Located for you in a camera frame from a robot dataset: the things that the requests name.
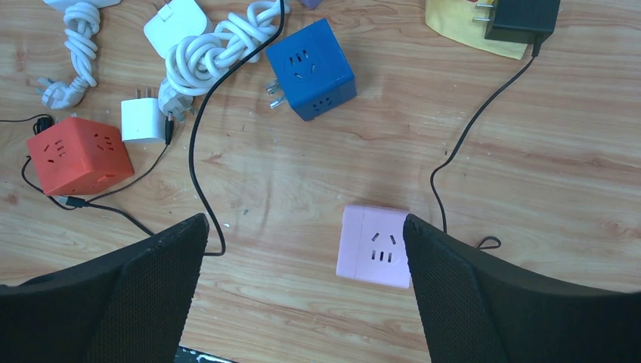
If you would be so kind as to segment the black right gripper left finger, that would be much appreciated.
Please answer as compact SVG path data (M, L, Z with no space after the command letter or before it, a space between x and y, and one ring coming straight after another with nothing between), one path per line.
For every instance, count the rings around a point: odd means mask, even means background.
M3 362L171 362L203 262L199 213L87 262L1 288Z

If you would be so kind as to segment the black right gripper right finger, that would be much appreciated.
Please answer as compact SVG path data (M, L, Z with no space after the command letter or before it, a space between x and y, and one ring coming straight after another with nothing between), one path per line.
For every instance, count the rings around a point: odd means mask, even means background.
M638 362L640 294L549 278L415 215L403 237L433 362Z

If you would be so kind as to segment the pink cube socket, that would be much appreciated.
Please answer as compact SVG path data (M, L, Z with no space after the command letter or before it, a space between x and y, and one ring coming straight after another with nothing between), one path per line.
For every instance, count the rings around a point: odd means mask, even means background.
M336 275L407 289L410 271L403 238L409 212L349 204L342 215Z

